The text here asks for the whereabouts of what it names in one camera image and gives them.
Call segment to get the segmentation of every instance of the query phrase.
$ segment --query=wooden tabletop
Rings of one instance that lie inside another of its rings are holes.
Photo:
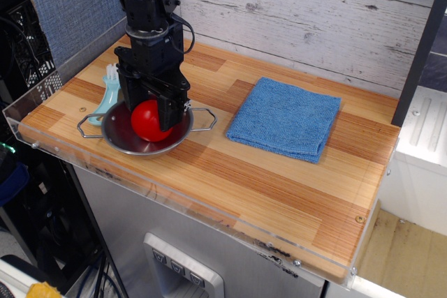
[[[21,127],[22,135],[137,192],[211,218],[282,258],[299,259],[303,267],[332,280],[344,278],[346,272],[337,265],[353,265],[365,230],[365,222],[356,218],[369,216],[400,130],[390,125],[397,101],[197,43],[181,69],[191,83],[192,106],[211,109],[219,118],[216,126],[190,133],[165,156],[130,156],[103,139],[84,139],[76,130],[101,102],[105,67],[117,62],[114,48],[129,44],[122,38],[36,108],[22,121],[31,127]],[[318,164],[225,136],[260,77],[342,98]],[[196,128],[210,123],[206,113],[195,119]],[[101,133],[88,123],[83,128]]]

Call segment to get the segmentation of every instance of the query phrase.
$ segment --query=black robotic arm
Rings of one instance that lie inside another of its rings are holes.
[[[184,60],[185,20],[174,14],[179,0],[120,0],[126,11],[131,48],[118,47],[119,82],[130,111],[144,100],[157,99],[161,130],[178,124],[189,108],[188,80],[180,71]]]

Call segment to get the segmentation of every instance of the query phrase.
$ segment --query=wire handle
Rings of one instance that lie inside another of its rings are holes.
[[[82,125],[84,122],[86,122],[86,120],[87,120],[88,118],[90,118],[90,117],[104,117],[104,114],[105,114],[105,113],[92,113],[92,114],[87,114],[87,115],[84,117],[84,119],[82,119],[81,121],[79,121],[77,129],[78,129],[79,133],[81,133],[81,136],[82,136],[84,139],[102,139],[102,138],[103,138],[102,135],[85,135],[83,129],[81,128],[81,125]]]
[[[212,130],[212,128],[214,127],[214,125],[217,122],[217,117],[210,109],[208,109],[206,107],[195,107],[195,108],[191,108],[191,111],[207,111],[214,118],[214,120],[210,124],[210,127],[208,127],[208,128],[193,128],[193,129],[191,129],[191,132],[203,132],[203,131],[210,131],[210,130]]]

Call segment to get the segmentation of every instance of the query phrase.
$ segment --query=white wooden wall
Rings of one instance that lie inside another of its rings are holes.
[[[399,97],[433,0],[181,0],[200,42]]]

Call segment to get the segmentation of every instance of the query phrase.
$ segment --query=metal bowl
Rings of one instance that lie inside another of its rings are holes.
[[[194,110],[209,112],[214,120],[208,128],[193,129]],[[90,117],[102,116],[102,135],[85,135],[81,125]],[[164,140],[149,142],[143,140],[135,134],[131,126],[131,112],[126,107],[124,101],[113,105],[105,114],[88,114],[78,124],[78,130],[84,138],[104,138],[105,141],[118,151],[136,156],[157,157],[168,153],[177,147],[188,136],[189,132],[209,131],[217,122],[217,117],[207,108],[189,108],[182,118],[182,121],[173,127],[171,134]]]

